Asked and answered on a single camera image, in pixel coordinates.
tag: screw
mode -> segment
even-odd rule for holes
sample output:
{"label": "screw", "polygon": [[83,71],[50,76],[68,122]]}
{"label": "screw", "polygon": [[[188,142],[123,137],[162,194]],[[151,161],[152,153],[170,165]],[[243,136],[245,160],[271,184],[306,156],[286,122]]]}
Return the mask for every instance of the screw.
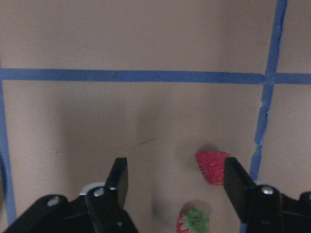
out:
{"label": "screw", "polygon": [[272,195],[274,193],[273,188],[269,187],[269,186],[263,186],[261,188],[261,191],[266,194],[266,195]]}
{"label": "screw", "polygon": [[93,195],[96,197],[99,197],[99,196],[103,195],[104,193],[105,193],[104,188],[99,188],[96,191],[94,191]]}
{"label": "screw", "polygon": [[121,230],[122,226],[123,226],[122,222],[117,222],[117,226],[118,226],[119,230]]}
{"label": "screw", "polygon": [[59,197],[55,196],[53,198],[51,198],[48,202],[47,202],[47,206],[51,207],[51,206],[55,206],[59,203]]}

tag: blue painter's tape line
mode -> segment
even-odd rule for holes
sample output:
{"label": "blue painter's tape line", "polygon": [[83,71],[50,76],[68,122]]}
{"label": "blue painter's tape line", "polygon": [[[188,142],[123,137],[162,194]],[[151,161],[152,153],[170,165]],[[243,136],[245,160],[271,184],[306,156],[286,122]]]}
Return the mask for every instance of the blue painter's tape line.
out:
{"label": "blue painter's tape line", "polygon": [[264,85],[262,91],[261,102],[262,106],[259,110],[257,129],[255,134],[255,143],[259,146],[262,144],[263,137],[266,133],[268,125],[268,113],[271,106],[274,85]]}
{"label": "blue painter's tape line", "polygon": [[267,130],[268,125],[268,114],[271,107],[272,95],[274,84],[276,81],[276,69],[279,58],[279,51],[281,46],[281,37],[283,31],[284,17],[287,7],[286,0],[278,0],[276,6],[276,13],[273,23],[273,31],[271,36],[271,43],[269,49],[269,56],[265,75],[265,84],[263,86],[261,103],[262,106],[259,110],[255,143],[258,148],[252,157],[250,176],[253,180],[256,180],[259,176],[259,168],[261,163],[261,153],[262,153],[262,141]]}
{"label": "blue painter's tape line", "polygon": [[277,73],[276,83],[279,84],[311,84],[311,74]]}
{"label": "blue painter's tape line", "polygon": [[247,224],[243,223],[240,227],[240,233],[245,233],[247,230]]}
{"label": "blue painter's tape line", "polygon": [[5,112],[3,101],[2,81],[0,81],[0,165],[1,176],[5,198],[6,214],[8,224],[11,225],[16,219],[15,200],[13,192],[13,181],[10,165],[10,156],[5,124]]}
{"label": "blue painter's tape line", "polygon": [[0,69],[3,80],[87,82],[186,82],[263,84],[264,76],[253,73],[197,71],[112,71],[62,69]]}
{"label": "blue painter's tape line", "polygon": [[261,155],[262,155],[262,146],[258,146],[256,152],[254,153],[254,155],[252,157],[251,169],[249,172],[249,176],[253,180],[258,179],[259,168],[260,168],[260,164],[261,164]]}
{"label": "blue painter's tape line", "polygon": [[277,1],[266,74],[276,73],[286,7],[287,7],[286,0]]}

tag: strawberry leaves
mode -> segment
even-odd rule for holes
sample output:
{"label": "strawberry leaves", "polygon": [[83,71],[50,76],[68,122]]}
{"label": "strawberry leaves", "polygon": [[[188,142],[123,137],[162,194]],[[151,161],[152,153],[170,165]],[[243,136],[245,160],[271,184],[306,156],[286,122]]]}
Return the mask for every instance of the strawberry leaves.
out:
{"label": "strawberry leaves", "polygon": [[185,214],[185,217],[179,220],[179,223],[184,223],[182,230],[189,229],[189,233],[209,233],[207,224],[209,219],[204,213],[197,209],[192,209]]}

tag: strawberry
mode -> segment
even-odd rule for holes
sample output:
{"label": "strawberry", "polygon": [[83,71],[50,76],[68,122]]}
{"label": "strawberry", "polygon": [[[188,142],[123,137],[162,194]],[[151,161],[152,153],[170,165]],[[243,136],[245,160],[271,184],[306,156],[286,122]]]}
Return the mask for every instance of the strawberry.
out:
{"label": "strawberry", "polygon": [[208,233],[208,217],[197,209],[181,215],[177,221],[177,233]]}
{"label": "strawberry", "polygon": [[212,185],[224,184],[225,158],[230,155],[223,151],[199,151],[195,155],[205,180]]}

